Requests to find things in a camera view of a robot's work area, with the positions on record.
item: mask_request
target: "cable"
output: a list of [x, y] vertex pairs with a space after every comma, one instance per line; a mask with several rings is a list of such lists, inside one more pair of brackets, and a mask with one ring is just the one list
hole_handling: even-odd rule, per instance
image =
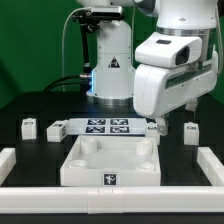
[[53, 86], [51, 86], [49, 89], [47, 89], [45, 92], [50, 92], [52, 89], [58, 87], [58, 86], [68, 86], [68, 85], [80, 85], [81, 83], [78, 83], [78, 82], [70, 82], [70, 83], [58, 83], [58, 84], [55, 84]]
[[219, 22], [219, 11], [217, 6], [216, 6], [215, 16], [216, 16], [216, 22], [217, 22], [217, 37], [218, 37], [219, 55], [220, 55], [218, 75], [220, 75], [223, 70], [223, 45], [222, 45], [222, 34], [221, 34], [220, 22]]
[[85, 8], [79, 8], [79, 9], [75, 9], [74, 11], [72, 11], [69, 16], [67, 17], [65, 24], [64, 24], [64, 28], [63, 28], [63, 34], [62, 34], [62, 78], [65, 77], [65, 34], [66, 34], [66, 29], [67, 29], [67, 25], [68, 25], [68, 21], [70, 20], [70, 18], [72, 17], [72, 15], [76, 12], [79, 11], [84, 11], [84, 10], [90, 10], [90, 7], [85, 7]]
[[63, 77], [63, 78], [60, 78], [60, 79], [57, 79], [55, 80], [54, 82], [52, 82], [51, 84], [49, 84], [45, 89], [44, 89], [44, 92], [48, 91], [49, 89], [51, 89], [52, 86], [60, 83], [60, 82], [63, 82], [63, 81], [66, 81], [66, 80], [69, 80], [69, 79], [79, 79], [80, 77], [77, 76], [77, 75], [71, 75], [71, 76], [66, 76], [66, 77]]

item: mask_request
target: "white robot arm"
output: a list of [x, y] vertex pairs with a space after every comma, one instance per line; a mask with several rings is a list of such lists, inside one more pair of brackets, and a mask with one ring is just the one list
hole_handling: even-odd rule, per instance
[[218, 0], [134, 0], [147, 15], [159, 14], [157, 32], [135, 53], [141, 65], [134, 82], [134, 108], [155, 119], [167, 134], [170, 111], [214, 89]]

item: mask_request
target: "white cube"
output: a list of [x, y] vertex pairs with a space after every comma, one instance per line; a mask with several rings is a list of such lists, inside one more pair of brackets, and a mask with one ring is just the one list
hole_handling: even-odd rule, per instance
[[37, 121], [36, 119], [24, 119], [21, 126], [22, 139], [32, 140], [37, 138]]
[[48, 142], [61, 142], [67, 136], [68, 120], [56, 121], [47, 128]]
[[198, 124], [189, 122], [184, 124], [184, 145], [199, 144]]
[[0, 185], [16, 164], [15, 148], [5, 148], [0, 153]]
[[156, 138], [157, 145], [160, 144], [160, 134], [157, 131], [157, 124], [149, 122], [146, 126], [145, 137]]

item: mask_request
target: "sticker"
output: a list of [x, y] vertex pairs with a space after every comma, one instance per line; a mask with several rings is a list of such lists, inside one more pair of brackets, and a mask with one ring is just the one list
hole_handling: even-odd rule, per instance
[[89, 119], [88, 125], [105, 125], [106, 119]]
[[62, 128], [62, 136], [64, 137], [65, 135], [66, 135], [66, 129], [64, 127], [64, 128]]
[[189, 129], [189, 130], [197, 130], [196, 127], [192, 127], [192, 126], [188, 126], [187, 129]]
[[108, 68], [120, 68], [120, 65], [117, 59], [114, 57], [111, 63], [109, 64]]
[[110, 133], [124, 134], [124, 133], [130, 133], [130, 131], [129, 131], [129, 127], [111, 127]]
[[148, 130], [157, 130], [157, 127], [149, 126]]
[[54, 128], [60, 128], [60, 127], [62, 127], [62, 126], [63, 126], [63, 124], [54, 124], [54, 125], [53, 125]]
[[105, 127], [87, 127], [86, 133], [105, 133]]
[[24, 125], [33, 125], [33, 122], [25, 122]]
[[128, 125], [128, 119], [111, 119], [111, 125]]
[[104, 186], [116, 186], [117, 185], [117, 174], [104, 173], [103, 174], [103, 185]]

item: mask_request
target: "black tabletop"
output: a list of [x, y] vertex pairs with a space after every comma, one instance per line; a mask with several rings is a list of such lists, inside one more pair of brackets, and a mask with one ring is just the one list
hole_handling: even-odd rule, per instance
[[[184, 146], [184, 123], [199, 124], [201, 147], [210, 147], [216, 156], [224, 159], [224, 106], [205, 95], [197, 112], [178, 108], [169, 115], [169, 134], [161, 137], [158, 147], [162, 186], [210, 186], [196, 162], [197, 147]], [[77, 136], [67, 136], [61, 143], [48, 143], [46, 129], [56, 120], [70, 118], [138, 118], [133, 105], [103, 106], [88, 102], [85, 96], [72, 92], [26, 93], [0, 110], [0, 150], [16, 148], [17, 164], [3, 187], [60, 187], [60, 168]], [[37, 139], [23, 141], [22, 120], [37, 119]], [[1, 215], [0, 223], [73, 223], [73, 222], [128, 222], [128, 223], [221, 223], [223, 214], [157, 213], [122, 215]]]

